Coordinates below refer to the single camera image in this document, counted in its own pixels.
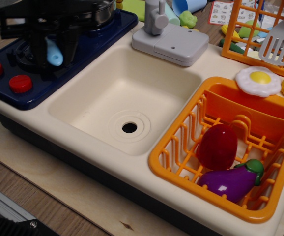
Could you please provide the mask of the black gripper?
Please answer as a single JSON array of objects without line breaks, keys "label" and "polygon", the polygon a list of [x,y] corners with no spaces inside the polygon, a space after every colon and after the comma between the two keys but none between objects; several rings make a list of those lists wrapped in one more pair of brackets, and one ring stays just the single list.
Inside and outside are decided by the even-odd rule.
[{"label": "black gripper", "polygon": [[0,35],[2,39],[27,37],[30,50],[38,67],[45,69],[47,43],[43,35],[58,34],[58,46],[63,55],[63,65],[70,64],[79,42],[77,30],[97,29],[80,19],[100,0],[21,0],[0,8]]}]

